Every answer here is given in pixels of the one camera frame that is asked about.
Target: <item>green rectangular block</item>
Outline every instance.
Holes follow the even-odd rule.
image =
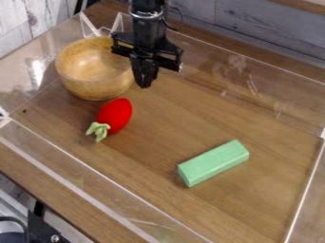
[[[249,159],[249,151],[238,140],[214,148],[178,165],[179,175],[191,187]]]

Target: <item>green block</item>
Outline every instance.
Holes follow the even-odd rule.
[[[249,151],[238,140],[231,140],[205,154],[178,165],[179,175],[191,187],[249,159]]]

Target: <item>red strawberry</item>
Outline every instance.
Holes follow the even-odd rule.
[[[107,134],[119,132],[132,116],[132,105],[126,98],[115,99],[100,108],[96,122],[87,130],[87,135],[95,133],[96,141],[103,140]]]

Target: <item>wooden bowl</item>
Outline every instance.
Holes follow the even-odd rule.
[[[104,101],[135,82],[130,61],[111,53],[112,39],[95,37],[70,44],[56,59],[63,85],[78,97]]]

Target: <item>strawberry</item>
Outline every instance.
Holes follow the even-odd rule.
[[[126,98],[106,103],[99,110],[96,122],[87,130],[87,135],[95,133],[96,141],[103,140],[108,134],[114,134],[124,128],[131,116],[132,105]]]

